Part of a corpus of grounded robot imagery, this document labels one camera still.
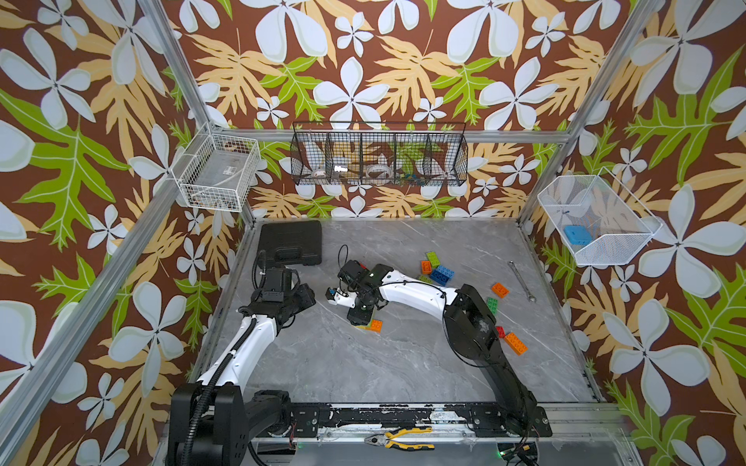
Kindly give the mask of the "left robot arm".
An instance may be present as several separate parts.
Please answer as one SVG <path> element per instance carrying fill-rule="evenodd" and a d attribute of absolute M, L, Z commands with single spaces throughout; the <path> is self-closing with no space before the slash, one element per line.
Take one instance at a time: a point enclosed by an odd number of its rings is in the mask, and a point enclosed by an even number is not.
<path fill-rule="evenodd" d="M 270 268 L 254 290 L 237 333 L 218 361 L 171 400 L 167 465 L 240 465 L 262 433 L 286 435 L 293 427 L 291 398 L 283 390 L 244 391 L 266 349 L 295 316 L 316 304 L 297 271 Z"/>

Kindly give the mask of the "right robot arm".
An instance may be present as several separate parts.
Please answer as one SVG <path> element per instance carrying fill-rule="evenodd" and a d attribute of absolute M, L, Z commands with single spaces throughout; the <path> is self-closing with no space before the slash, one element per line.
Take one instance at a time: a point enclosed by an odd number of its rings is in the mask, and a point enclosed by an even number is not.
<path fill-rule="evenodd" d="M 512 368 L 501 347 L 497 321 L 475 287 L 441 287 L 385 264 L 368 269 L 357 260 L 347 261 L 337 279 L 338 286 L 326 290 L 326 299 L 348 310 L 350 324 L 370 324 L 374 313 L 390 303 L 438 318 L 451 351 L 490 383 L 506 430 L 521 436 L 552 435 L 546 412 Z"/>

